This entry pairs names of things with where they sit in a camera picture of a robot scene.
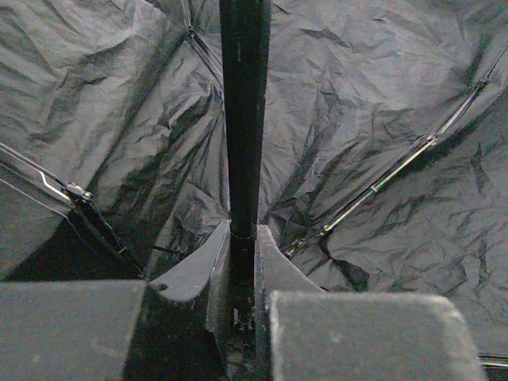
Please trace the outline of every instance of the umbrella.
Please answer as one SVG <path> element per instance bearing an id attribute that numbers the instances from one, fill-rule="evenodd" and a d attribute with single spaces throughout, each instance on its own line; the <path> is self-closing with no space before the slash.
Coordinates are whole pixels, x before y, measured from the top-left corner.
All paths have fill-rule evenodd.
<path id="1" fill-rule="evenodd" d="M 157 279 L 229 219 L 247 279 L 260 223 L 322 289 L 444 295 L 506 352 L 504 1 L 276 1 L 267 63 L 232 2 L 4 3 L 6 280 Z"/>

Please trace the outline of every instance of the umbrella canopy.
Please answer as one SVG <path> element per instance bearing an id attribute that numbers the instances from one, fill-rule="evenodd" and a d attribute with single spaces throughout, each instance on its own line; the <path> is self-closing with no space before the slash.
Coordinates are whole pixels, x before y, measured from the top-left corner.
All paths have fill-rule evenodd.
<path id="1" fill-rule="evenodd" d="M 229 218 L 218 2 L 2 3 L 0 141 L 166 271 Z M 273 2 L 258 213 L 317 285 L 442 294 L 498 354 L 507 41 L 504 0 Z M 93 250 L 51 179 L 0 153 L 2 273 Z"/>

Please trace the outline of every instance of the wrinkled fabric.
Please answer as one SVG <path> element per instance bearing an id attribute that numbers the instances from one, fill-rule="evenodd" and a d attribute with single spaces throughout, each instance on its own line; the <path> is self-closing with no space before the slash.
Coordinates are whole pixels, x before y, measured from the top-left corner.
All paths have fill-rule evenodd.
<path id="1" fill-rule="evenodd" d="M 190 50 L 183 11 L 171 9 L 168 17 L 141 0 L 9 0 L 0 16 L 0 141 L 91 191 L 143 264 L 160 255 L 154 244 L 191 253 L 227 216 L 221 84 Z M 32 184 L 52 197 L 40 179 Z M 2 216 L 19 221 L 2 221 L 8 272 L 65 214 L 45 202 L 33 208 L 43 213 L 25 213 L 33 201 L 5 189 Z"/>

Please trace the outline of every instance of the metal rod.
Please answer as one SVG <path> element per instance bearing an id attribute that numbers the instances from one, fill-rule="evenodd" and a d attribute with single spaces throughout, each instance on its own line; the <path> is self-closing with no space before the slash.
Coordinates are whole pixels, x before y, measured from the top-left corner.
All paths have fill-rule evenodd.
<path id="1" fill-rule="evenodd" d="M 269 0 L 221 0 L 233 273 L 252 278 L 270 40 Z"/>

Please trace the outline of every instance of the black pole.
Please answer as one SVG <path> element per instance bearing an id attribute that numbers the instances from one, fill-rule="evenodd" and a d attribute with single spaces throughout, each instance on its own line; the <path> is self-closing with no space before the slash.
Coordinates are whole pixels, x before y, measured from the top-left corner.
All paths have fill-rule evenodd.
<path id="1" fill-rule="evenodd" d="M 233 274 L 254 269 L 264 103 L 270 40 L 269 0 L 220 0 Z"/>

